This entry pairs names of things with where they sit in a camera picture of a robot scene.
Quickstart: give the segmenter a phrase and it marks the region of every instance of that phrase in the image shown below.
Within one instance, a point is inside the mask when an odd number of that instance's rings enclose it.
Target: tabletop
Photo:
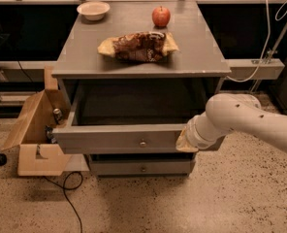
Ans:
[[[81,15],[71,30],[52,75],[62,79],[225,77],[231,73],[195,1],[109,2],[99,21]],[[157,28],[152,11],[171,11],[167,27]],[[109,37],[156,31],[171,32],[179,51],[153,63],[122,61],[98,53]]]

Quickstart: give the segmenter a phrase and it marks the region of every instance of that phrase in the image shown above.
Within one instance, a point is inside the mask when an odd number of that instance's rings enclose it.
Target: robotic hand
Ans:
[[[206,150],[235,130],[256,136],[287,152],[287,116],[261,110],[251,95],[217,94],[206,104],[206,111],[187,122],[177,142],[180,151]]]

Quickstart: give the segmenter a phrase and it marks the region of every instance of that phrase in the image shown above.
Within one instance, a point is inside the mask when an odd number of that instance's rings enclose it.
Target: drawer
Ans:
[[[89,162],[91,173],[95,176],[148,176],[148,175],[188,175],[195,166],[195,154],[187,153],[183,157],[167,158],[166,154],[138,156],[134,159],[100,157],[91,155]]]
[[[185,122],[205,106],[190,96],[192,83],[186,81],[110,84],[80,83],[68,124],[53,131],[65,153],[176,152]]]

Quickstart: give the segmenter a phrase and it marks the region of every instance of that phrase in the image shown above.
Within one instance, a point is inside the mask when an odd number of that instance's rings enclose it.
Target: speckled concrete floor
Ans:
[[[274,110],[261,97],[265,110]],[[0,119],[0,147],[15,122]],[[62,189],[17,176],[18,149],[0,167],[0,232],[80,232]],[[52,178],[62,184],[67,174]],[[69,185],[79,177],[71,177]],[[199,152],[189,177],[105,178],[83,173],[67,191],[83,232],[287,232],[287,155],[243,133]]]

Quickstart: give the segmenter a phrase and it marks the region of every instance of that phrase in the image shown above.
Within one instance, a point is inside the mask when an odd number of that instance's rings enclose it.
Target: cabinet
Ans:
[[[97,176],[187,175],[195,153],[176,151],[175,141],[230,68],[196,2],[162,2],[172,13],[162,29],[151,20],[159,2],[110,5],[103,20],[78,16],[54,67],[72,109],[66,127],[53,134],[66,153],[86,154]],[[172,32],[179,51],[156,63],[97,53],[109,37],[145,31]]]

